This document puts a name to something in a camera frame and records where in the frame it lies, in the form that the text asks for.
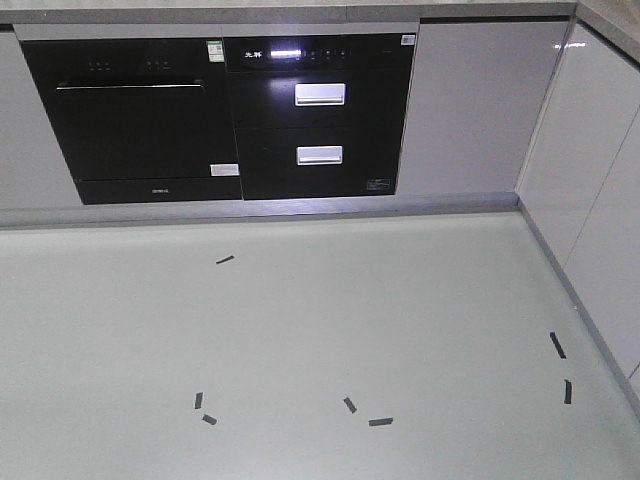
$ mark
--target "white tile floor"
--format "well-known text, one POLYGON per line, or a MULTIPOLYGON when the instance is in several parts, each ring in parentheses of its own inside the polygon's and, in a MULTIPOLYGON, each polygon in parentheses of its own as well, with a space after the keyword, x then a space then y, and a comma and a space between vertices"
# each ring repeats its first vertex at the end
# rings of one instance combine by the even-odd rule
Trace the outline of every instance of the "white tile floor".
POLYGON ((0 272, 2 479, 640 478, 518 213, 5 231, 0 272))

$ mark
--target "built-in oven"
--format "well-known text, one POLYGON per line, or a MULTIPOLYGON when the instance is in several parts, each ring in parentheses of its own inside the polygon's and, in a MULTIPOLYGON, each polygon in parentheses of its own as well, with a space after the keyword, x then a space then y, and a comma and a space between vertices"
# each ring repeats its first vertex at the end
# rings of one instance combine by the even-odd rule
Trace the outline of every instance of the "built-in oven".
POLYGON ((242 198, 222 39, 22 47, 85 204, 242 198))

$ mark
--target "silver handle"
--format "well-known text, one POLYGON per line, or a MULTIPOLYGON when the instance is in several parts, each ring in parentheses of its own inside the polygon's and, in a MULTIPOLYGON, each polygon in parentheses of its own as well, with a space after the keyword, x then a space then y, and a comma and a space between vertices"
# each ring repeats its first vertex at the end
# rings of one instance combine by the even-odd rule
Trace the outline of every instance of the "silver handle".
POLYGON ((297 105, 344 105, 344 97, 298 97, 297 105))
POLYGON ((56 90, 123 90, 130 88, 204 88, 197 83, 158 84, 158 85, 76 85, 57 86, 56 90))
POLYGON ((298 147, 296 148, 298 165, 340 165, 342 164, 341 146, 298 147))
POLYGON ((344 105, 345 93, 344 83, 298 83, 296 107, 344 105))

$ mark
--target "gray countertop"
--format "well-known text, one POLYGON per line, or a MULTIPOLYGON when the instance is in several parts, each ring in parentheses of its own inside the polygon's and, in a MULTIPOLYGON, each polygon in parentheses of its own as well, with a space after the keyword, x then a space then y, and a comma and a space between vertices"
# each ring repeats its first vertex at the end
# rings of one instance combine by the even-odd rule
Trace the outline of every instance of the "gray countertop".
POLYGON ((639 0, 0 0, 0 23, 347 23, 569 15, 640 61, 639 0))

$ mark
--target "glossy cabinet door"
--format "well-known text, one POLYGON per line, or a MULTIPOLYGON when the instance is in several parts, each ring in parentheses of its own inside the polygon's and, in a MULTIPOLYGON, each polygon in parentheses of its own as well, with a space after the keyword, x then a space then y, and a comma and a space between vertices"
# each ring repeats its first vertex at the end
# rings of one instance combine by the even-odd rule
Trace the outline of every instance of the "glossy cabinet door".
POLYGON ((563 266, 639 105, 640 74, 578 25, 518 188, 563 266))
POLYGON ((566 27, 422 24, 397 193, 514 191, 566 27))
POLYGON ((636 117, 565 266, 627 376, 640 361, 639 152, 636 117))
POLYGON ((631 386, 636 391, 636 394, 640 397, 640 375, 636 374, 631 377, 631 386))
POLYGON ((0 33, 0 210, 82 205, 13 32, 0 33))

